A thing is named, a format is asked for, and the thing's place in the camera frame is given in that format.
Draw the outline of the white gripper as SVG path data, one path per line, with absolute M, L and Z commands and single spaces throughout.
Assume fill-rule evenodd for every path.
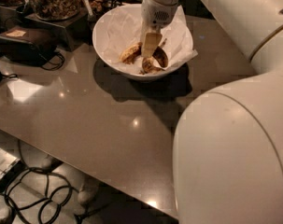
M 161 30 L 169 25 L 177 10 L 174 0 L 143 0 L 141 5 L 141 55 L 149 58 L 162 40 Z

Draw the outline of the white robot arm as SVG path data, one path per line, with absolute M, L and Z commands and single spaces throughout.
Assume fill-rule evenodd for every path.
M 256 74 L 199 96 L 177 123 L 179 224 L 283 224 L 283 0 L 201 0 Z M 178 0 L 143 0 L 148 27 Z

